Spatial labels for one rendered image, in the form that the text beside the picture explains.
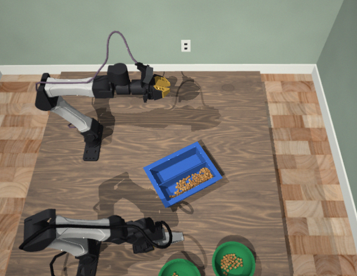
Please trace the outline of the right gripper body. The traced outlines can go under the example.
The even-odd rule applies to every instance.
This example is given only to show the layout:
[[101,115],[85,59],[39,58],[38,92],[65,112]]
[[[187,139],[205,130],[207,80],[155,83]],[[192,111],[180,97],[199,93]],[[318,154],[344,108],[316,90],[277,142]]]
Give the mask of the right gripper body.
[[145,242],[145,238],[137,238],[132,244],[134,254],[147,253],[153,251],[153,245],[149,242]]

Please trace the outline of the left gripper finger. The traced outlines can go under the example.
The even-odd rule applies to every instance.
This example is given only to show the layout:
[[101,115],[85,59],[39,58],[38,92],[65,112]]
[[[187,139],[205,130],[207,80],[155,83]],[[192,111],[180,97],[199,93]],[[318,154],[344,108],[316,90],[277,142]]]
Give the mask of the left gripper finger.
[[154,87],[155,87],[156,90],[163,91],[162,92],[162,98],[164,98],[170,92],[170,88],[167,88],[167,87],[162,87],[162,86],[157,86],[157,85],[154,85]]
[[162,86],[162,87],[168,87],[170,86],[170,82],[163,76],[156,76],[155,77],[155,85],[157,86]]

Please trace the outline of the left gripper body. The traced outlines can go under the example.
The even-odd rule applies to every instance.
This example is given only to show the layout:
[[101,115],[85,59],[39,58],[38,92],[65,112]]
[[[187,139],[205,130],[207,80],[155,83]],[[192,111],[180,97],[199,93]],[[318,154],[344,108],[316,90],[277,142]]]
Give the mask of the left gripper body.
[[[149,82],[149,84],[145,83],[145,82],[143,83],[143,88],[141,88],[140,79],[132,79],[132,81],[131,81],[132,95],[143,95],[144,103],[147,103],[146,101],[148,99],[153,99],[153,100],[161,99],[163,91],[156,90],[154,87],[156,76],[160,76],[160,75],[154,74],[151,81]],[[163,77],[163,76],[160,76],[160,77]]]

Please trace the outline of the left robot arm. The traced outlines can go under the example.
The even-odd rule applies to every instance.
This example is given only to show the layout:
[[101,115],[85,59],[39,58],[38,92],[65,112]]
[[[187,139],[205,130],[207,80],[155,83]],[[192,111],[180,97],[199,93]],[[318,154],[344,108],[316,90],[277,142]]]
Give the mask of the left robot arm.
[[[141,72],[141,88],[143,88],[144,82],[149,84],[153,77],[153,68],[142,64],[137,65],[135,63],[137,70]],[[113,98],[115,91],[117,95],[131,94],[131,82],[127,66],[124,63],[109,65],[106,76],[96,75],[93,80],[86,83],[91,78],[56,79],[51,78],[49,73],[43,73],[41,82],[46,82],[46,84],[40,84],[35,100],[35,107],[39,110],[54,112],[78,128],[81,135],[85,138],[84,161],[98,161],[103,125],[100,125],[94,118],[90,118],[79,112],[68,104],[61,95]]]

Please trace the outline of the green bowl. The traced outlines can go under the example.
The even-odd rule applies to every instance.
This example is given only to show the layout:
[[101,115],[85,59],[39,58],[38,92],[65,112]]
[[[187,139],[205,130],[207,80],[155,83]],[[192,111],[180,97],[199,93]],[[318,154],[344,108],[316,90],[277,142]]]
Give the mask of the green bowl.
[[[233,264],[232,263],[228,266],[228,268],[226,268],[226,270],[229,269],[229,272],[224,270],[224,267],[221,269],[221,260],[223,260],[223,256],[228,254],[235,254],[239,260],[236,258],[234,262],[236,260],[238,262],[242,262],[243,266],[241,267],[239,265],[235,269],[234,267],[238,264],[236,263],[232,269],[229,269]],[[241,258],[242,261],[240,261]],[[212,256],[212,268],[216,276],[253,276],[255,271],[255,259],[248,247],[236,241],[229,241],[221,244],[215,250]],[[224,271],[227,273],[227,275],[225,275],[226,273],[223,273]]]
[[[166,263],[158,276],[201,276],[198,268],[186,259],[174,259]],[[174,275],[174,276],[176,276]]]

